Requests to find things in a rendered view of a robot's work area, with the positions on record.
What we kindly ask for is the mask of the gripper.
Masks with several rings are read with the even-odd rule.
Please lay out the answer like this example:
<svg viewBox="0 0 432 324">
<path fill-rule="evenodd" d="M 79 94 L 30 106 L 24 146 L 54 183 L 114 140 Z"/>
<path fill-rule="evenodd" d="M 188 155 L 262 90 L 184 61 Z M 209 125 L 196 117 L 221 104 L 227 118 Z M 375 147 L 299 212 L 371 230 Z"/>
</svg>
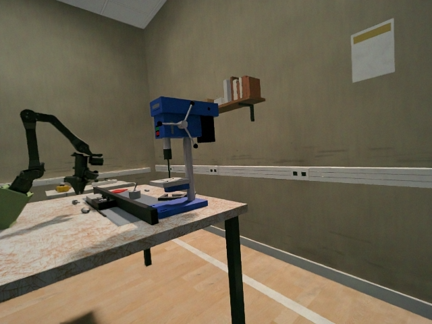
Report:
<svg viewBox="0 0 432 324">
<path fill-rule="evenodd" d="M 86 185 L 89 182 L 91 182 L 91 181 L 88 181 L 90 179 L 87 178 L 87 177 L 85 177 L 85 176 L 84 176 L 84 178 L 81 178 L 81 173 L 82 173 L 82 170 L 84 168 L 86 168 L 86 170 L 87 170 L 89 167 L 87 167 L 87 165 L 75 165 L 75 167 L 73 167 L 73 169 L 74 169 L 74 175 L 72 175 L 72 176 L 66 176 L 63 179 L 63 182 L 69 182 L 71 184 L 71 186 L 74 189 L 74 192 L 76 193 L 76 195 L 79 195 L 79 193 L 84 194 L 84 190 L 86 188 Z M 82 182 L 81 182 L 81 180 L 82 180 Z"/>
</svg>

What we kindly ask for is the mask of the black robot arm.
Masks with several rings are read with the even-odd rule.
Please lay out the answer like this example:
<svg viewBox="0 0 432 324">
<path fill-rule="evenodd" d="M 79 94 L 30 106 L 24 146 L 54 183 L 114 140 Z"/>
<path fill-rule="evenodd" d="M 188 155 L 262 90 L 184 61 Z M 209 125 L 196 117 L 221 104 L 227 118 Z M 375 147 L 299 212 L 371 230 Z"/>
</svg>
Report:
<svg viewBox="0 0 432 324">
<path fill-rule="evenodd" d="M 68 128 L 66 128 L 54 115 L 44 113 L 35 113 L 30 109 L 24 109 L 20 112 L 28 146 L 29 164 L 28 169 L 21 171 L 20 176 L 17 175 L 15 180 L 9 186 L 9 190 L 26 194 L 32 187 L 34 179 L 41 178 L 45 171 L 45 163 L 40 162 L 38 157 L 38 147 L 36 141 L 36 122 L 49 122 L 55 126 L 72 144 L 72 146 L 80 153 L 74 152 L 71 157 L 75 157 L 75 165 L 103 165 L 103 154 L 92 154 L 89 150 L 89 145 L 83 140 L 75 136 Z M 38 121 L 37 121 L 38 120 Z M 90 171 L 89 168 L 84 168 L 81 173 L 81 178 L 87 177 L 91 180 L 97 179 L 99 171 Z"/>
</svg>

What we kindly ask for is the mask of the blue drill press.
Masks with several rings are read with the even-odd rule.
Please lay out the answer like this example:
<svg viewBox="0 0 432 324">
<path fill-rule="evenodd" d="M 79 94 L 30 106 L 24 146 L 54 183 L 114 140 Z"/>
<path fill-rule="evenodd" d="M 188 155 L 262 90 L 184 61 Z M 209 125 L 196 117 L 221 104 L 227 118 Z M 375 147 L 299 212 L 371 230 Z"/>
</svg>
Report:
<svg viewBox="0 0 432 324">
<path fill-rule="evenodd" d="M 195 198 L 192 147 L 197 143 L 215 142 L 214 117 L 219 116 L 218 103 L 159 97 L 150 102 L 154 117 L 155 138 L 163 139 L 164 160 L 167 159 L 169 178 L 150 181 L 150 186 L 165 192 L 187 190 L 187 197 L 149 205 L 158 211 L 158 219 L 208 206 L 208 200 Z M 183 138 L 186 178 L 170 178 L 169 159 L 172 159 L 170 138 Z"/>
</svg>

